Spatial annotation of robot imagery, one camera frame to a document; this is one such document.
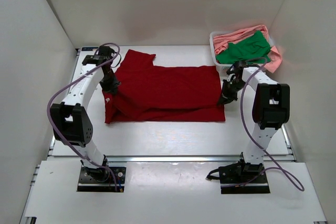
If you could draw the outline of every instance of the clothing pile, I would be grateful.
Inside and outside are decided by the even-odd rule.
[[[251,60],[264,57],[265,68],[274,72],[282,62],[282,56],[275,46],[268,43],[268,30],[265,25],[244,28],[230,34],[213,38],[216,60],[221,64],[233,64],[237,60]],[[255,60],[253,63],[264,63]]]
[[[215,66],[154,66],[155,55],[129,50],[115,72],[116,95],[103,92],[105,123],[125,121],[223,122]]]

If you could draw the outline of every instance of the red fabric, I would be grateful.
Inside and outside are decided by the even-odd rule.
[[[103,92],[105,123],[125,121],[225,121],[216,106],[221,92],[215,66],[154,66],[155,55],[129,50],[115,75],[118,93]]]

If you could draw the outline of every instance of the pink cloth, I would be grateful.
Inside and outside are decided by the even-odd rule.
[[[215,36],[213,39],[214,47],[215,47],[215,54],[219,55],[222,51],[228,48],[229,42],[238,43],[250,36],[252,36],[256,31],[261,31],[263,36],[268,41],[268,30],[265,25],[258,25],[249,28],[243,28],[237,31],[234,31],[230,34],[223,34]],[[277,48],[273,46],[271,48],[271,52],[268,54],[268,57],[271,59],[271,62],[265,65],[265,68],[274,73],[275,70],[280,66],[282,62],[282,55],[279,53]]]

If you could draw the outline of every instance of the wall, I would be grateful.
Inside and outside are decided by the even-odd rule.
[[[48,0],[76,47],[207,45],[214,30],[273,22],[284,0]]]
[[[336,0],[286,0],[270,33],[284,56],[275,78],[291,87],[294,150],[336,223]]]
[[[46,0],[0,0],[0,223],[19,223],[49,149],[47,101],[69,82],[75,55]]]

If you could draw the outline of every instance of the plastic bin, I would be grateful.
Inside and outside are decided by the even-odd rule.
[[[232,33],[232,31],[213,31],[210,33],[210,49],[211,49],[211,55],[212,59],[214,61],[214,64],[216,65],[216,70],[219,73],[219,76],[227,76],[226,71],[232,66],[232,64],[220,64],[216,60],[216,55],[215,55],[215,47],[214,47],[214,37],[218,35],[223,35],[223,34],[229,34]],[[270,46],[272,47],[274,45],[272,39],[269,37],[268,42]]]

